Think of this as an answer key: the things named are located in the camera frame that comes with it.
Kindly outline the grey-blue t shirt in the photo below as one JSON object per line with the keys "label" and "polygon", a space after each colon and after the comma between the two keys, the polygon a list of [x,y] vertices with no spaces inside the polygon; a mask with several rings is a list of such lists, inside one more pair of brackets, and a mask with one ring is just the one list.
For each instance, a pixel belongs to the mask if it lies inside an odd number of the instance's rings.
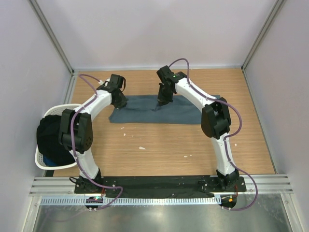
{"label": "grey-blue t shirt", "polygon": [[159,106],[156,95],[130,95],[127,104],[114,109],[111,123],[164,123],[194,125],[201,123],[201,112],[184,96],[176,95],[173,102]]}

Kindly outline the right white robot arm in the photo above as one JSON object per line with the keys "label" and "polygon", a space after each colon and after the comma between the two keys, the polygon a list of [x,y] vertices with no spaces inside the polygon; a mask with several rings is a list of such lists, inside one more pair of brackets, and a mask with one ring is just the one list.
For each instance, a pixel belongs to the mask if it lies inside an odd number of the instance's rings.
{"label": "right white robot arm", "polygon": [[201,112],[201,129],[211,139],[217,160],[218,187],[231,190],[239,179],[229,142],[231,117],[224,98],[216,98],[196,86],[183,72],[174,73],[168,66],[156,74],[160,79],[159,106],[173,102],[173,95],[180,94]]}

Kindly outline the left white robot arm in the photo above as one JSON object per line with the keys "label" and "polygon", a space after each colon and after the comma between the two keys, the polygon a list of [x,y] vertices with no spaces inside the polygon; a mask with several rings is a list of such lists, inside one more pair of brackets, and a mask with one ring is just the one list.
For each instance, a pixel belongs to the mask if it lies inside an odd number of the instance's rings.
{"label": "left white robot arm", "polygon": [[79,179],[86,182],[85,187],[92,193],[98,193],[104,186],[91,151],[94,140],[92,121],[110,105],[116,109],[126,106],[127,98],[123,94],[126,79],[112,74],[106,81],[97,79],[99,86],[95,88],[85,79],[93,76],[81,74],[79,77],[92,88],[94,94],[81,106],[62,112],[58,140],[75,159],[80,170]]}

